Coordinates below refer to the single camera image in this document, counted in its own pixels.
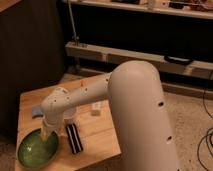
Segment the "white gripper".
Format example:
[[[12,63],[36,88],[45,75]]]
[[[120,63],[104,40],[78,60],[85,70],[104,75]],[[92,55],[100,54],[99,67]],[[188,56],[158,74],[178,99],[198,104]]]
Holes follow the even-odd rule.
[[[53,132],[58,132],[59,130],[60,130],[59,124],[49,124],[46,120],[43,120],[41,127],[42,140],[46,141]]]

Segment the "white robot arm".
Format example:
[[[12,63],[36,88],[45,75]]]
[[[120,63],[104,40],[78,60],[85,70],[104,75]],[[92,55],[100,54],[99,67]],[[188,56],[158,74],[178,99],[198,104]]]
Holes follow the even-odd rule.
[[[61,126],[66,110],[101,100],[109,101],[122,171],[180,171],[159,72],[145,61],[125,62],[73,91],[56,88],[41,103],[42,137]]]

